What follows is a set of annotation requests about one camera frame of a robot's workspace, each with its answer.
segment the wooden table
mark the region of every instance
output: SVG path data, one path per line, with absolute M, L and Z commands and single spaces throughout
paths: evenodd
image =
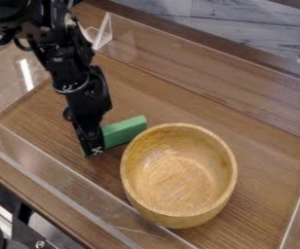
M 98 7 L 205 46 L 196 59 L 204 56 L 209 66 L 201 76 L 212 78 L 200 81 L 198 88 L 182 76 L 170 81 L 102 53 L 95 56 L 114 101 L 106 123 L 142 114 L 150 126 L 174 122 L 201 125 L 234 152 L 238 182 L 224 213 L 206 225 L 174 233 L 200 248 L 277 248 L 300 196 L 300 65 L 106 1 L 87 1 L 75 7 L 86 25 L 98 25 L 105 14 Z M 226 87 L 217 89 L 214 79 L 224 81 L 220 66 L 230 74 L 225 76 Z M 270 90 L 262 88 L 262 82 Z M 125 146 L 86 159 L 74 129 L 62 119 L 65 107 L 65 97 L 47 81 L 0 114 L 0 124 L 127 202 L 119 174 Z M 35 170 L 49 176 L 45 169 L 45 164 L 38 163 Z M 86 247 L 123 248 L 75 208 L 2 159 L 0 183 Z M 69 192 L 77 198 L 86 188 L 75 183 Z

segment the green block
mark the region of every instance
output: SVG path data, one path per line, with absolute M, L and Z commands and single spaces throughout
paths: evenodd
M 147 128 L 145 116 L 137 116 L 130 120 L 109 124 L 102 127 L 105 149 L 127 143 Z

